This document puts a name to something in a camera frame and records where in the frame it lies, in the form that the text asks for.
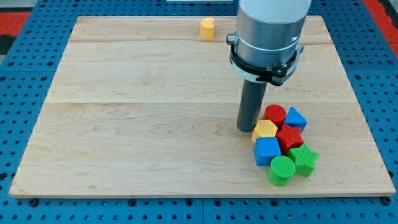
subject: blue block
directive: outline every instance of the blue block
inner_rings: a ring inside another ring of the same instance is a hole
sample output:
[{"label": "blue block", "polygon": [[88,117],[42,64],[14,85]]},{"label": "blue block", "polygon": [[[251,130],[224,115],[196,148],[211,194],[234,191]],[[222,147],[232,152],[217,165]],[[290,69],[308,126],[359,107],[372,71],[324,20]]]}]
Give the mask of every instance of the blue block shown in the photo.
[{"label": "blue block", "polygon": [[289,112],[287,113],[285,124],[288,124],[291,127],[301,128],[301,132],[307,125],[307,119],[304,118],[300,112],[296,110],[296,108],[291,107]]},{"label": "blue block", "polygon": [[269,166],[273,158],[280,156],[278,139],[257,138],[253,151],[257,166]]}]

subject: wood grain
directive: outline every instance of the wood grain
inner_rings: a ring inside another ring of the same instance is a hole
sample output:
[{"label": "wood grain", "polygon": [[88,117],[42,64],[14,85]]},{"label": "wood grain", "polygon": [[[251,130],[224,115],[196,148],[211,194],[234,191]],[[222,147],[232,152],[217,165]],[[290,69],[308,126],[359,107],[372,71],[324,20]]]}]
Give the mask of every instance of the wood grain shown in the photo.
[{"label": "wood grain", "polygon": [[308,17],[293,77],[264,105],[296,107],[321,156],[286,187],[257,167],[236,128],[242,79],[225,34],[201,17],[80,17],[10,194],[18,198],[354,197],[395,188],[321,17]]}]

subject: blue perforated surface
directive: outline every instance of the blue perforated surface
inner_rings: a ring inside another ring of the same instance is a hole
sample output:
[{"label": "blue perforated surface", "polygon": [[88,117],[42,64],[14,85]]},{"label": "blue perforated surface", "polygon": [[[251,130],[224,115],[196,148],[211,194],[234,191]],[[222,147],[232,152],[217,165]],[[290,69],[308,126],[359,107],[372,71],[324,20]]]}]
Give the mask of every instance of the blue perforated surface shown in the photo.
[{"label": "blue perforated surface", "polygon": [[[165,0],[40,0],[0,67],[0,223],[397,223],[398,198],[16,200],[13,174],[77,16],[233,15],[226,5]],[[398,178],[398,61],[361,1],[313,0],[394,184]]]}]

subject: plastic block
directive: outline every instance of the plastic block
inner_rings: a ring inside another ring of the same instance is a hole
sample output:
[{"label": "plastic block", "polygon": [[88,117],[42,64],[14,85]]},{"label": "plastic block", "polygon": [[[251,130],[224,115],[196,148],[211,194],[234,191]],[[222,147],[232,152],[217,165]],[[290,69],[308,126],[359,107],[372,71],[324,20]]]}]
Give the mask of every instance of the plastic block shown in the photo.
[{"label": "plastic block", "polygon": [[263,119],[271,120],[278,129],[281,129],[286,118],[286,110],[281,105],[269,105],[266,108]]},{"label": "plastic block", "polygon": [[278,127],[271,120],[259,120],[254,127],[251,140],[256,142],[257,138],[275,137]]},{"label": "plastic block", "polygon": [[200,36],[206,40],[214,39],[214,18],[206,17],[200,21]]},{"label": "plastic block", "polygon": [[280,156],[278,139],[257,138],[253,151],[257,166],[269,166],[273,158]]},{"label": "plastic block", "polygon": [[285,124],[288,124],[289,126],[294,128],[301,128],[302,132],[306,127],[307,122],[308,122],[307,119],[305,119],[304,116],[300,114],[299,111],[296,110],[296,108],[291,107],[289,109],[289,112],[287,113],[285,119]]},{"label": "plastic block", "polygon": [[303,144],[299,148],[291,149],[288,157],[294,161],[296,166],[296,174],[309,178],[315,169],[315,162],[319,157],[319,153],[312,151],[307,144]]},{"label": "plastic block", "polygon": [[275,186],[282,187],[289,183],[295,172],[296,167],[289,157],[277,156],[271,162],[268,170],[268,180]]},{"label": "plastic block", "polygon": [[293,128],[288,124],[283,124],[282,129],[276,133],[282,155],[287,155],[290,149],[298,148],[304,143],[300,133],[300,128]]}]

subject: green block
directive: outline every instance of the green block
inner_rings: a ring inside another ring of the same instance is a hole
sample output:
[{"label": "green block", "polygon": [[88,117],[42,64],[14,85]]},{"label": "green block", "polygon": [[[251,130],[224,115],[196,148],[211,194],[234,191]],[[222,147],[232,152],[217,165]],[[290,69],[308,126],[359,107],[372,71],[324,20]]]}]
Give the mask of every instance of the green block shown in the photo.
[{"label": "green block", "polygon": [[315,170],[315,162],[319,157],[319,153],[312,151],[304,143],[299,148],[291,149],[287,156],[294,161],[296,174],[309,178],[312,171]]},{"label": "green block", "polygon": [[289,183],[295,172],[296,167],[289,157],[277,156],[271,161],[267,176],[269,182],[275,186],[282,187]]}]

